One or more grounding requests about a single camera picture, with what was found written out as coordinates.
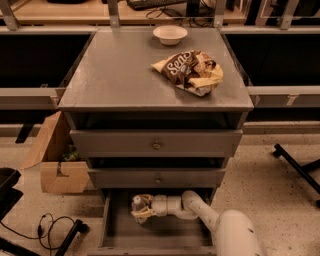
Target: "drawer knob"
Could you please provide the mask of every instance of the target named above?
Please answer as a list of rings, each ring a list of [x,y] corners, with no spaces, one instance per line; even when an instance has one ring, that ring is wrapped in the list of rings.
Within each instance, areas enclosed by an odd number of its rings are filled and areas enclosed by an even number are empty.
[[[160,177],[157,177],[157,178],[156,178],[156,183],[157,183],[157,184],[160,184],[160,183],[161,183]]]
[[[159,150],[161,148],[161,144],[158,142],[155,142],[155,143],[153,143],[152,147],[154,150]]]

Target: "snack bag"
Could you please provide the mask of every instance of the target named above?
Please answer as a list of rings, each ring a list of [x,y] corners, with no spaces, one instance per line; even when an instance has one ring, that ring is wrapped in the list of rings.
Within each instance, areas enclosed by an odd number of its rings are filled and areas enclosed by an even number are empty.
[[[220,65],[197,50],[175,54],[151,66],[174,86],[201,97],[216,88],[223,78]]]

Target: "tiled floor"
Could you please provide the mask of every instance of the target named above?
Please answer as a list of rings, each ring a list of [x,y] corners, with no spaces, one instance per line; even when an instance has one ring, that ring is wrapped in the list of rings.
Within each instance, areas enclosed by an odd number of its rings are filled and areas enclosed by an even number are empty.
[[[0,166],[19,169],[33,138],[14,144],[13,137],[0,137]],[[224,182],[212,207],[218,212],[238,209],[247,214],[259,233],[269,256],[320,255],[320,209],[318,195],[281,158],[272,155],[274,144],[281,144],[300,164],[320,158],[320,134],[245,135],[236,155],[229,161]],[[76,236],[66,255],[86,255],[99,244],[103,203],[96,191],[81,195],[52,195],[41,192],[39,166],[20,171],[15,188],[24,196],[3,223],[28,236],[36,237],[42,215],[69,216],[88,224],[87,234]],[[320,171],[312,175],[320,182]],[[49,217],[43,220],[46,228]],[[71,226],[61,220],[52,231],[52,244],[59,245]],[[21,238],[0,226],[0,236],[40,255],[50,255],[38,240]]]

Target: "cardboard box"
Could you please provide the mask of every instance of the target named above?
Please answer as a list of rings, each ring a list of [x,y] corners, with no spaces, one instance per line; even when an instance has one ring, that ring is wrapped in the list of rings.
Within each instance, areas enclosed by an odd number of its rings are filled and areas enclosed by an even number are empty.
[[[62,112],[45,119],[21,165],[27,169],[40,164],[41,188],[47,193],[82,193],[90,180],[86,162],[61,162],[72,140]]]

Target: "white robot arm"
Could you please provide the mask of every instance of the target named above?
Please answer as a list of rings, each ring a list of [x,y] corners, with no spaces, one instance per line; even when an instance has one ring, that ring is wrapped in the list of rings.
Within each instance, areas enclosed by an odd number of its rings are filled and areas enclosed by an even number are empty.
[[[182,197],[137,195],[133,198],[132,209],[132,215],[140,224],[151,216],[169,214],[185,220],[199,217],[211,232],[218,256],[266,256],[245,214],[227,210],[219,215],[194,191],[185,191]]]

